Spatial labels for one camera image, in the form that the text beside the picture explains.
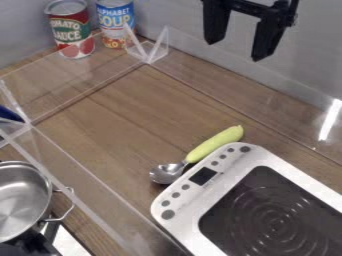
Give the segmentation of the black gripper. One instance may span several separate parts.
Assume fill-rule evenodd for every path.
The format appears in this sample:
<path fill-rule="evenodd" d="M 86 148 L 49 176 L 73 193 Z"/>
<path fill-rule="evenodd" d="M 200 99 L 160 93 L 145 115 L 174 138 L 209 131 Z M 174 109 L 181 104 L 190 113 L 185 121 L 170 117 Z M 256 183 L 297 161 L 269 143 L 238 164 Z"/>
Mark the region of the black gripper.
<path fill-rule="evenodd" d="M 209 45 L 225 39 L 230 12 L 236 11 L 260 18 L 253 61 L 258 62 L 274 54 L 286 29 L 294 25 L 300 0 L 274 0 L 270 5 L 257 3 L 256 0 L 202 0 L 202 3 L 204 33 Z"/>

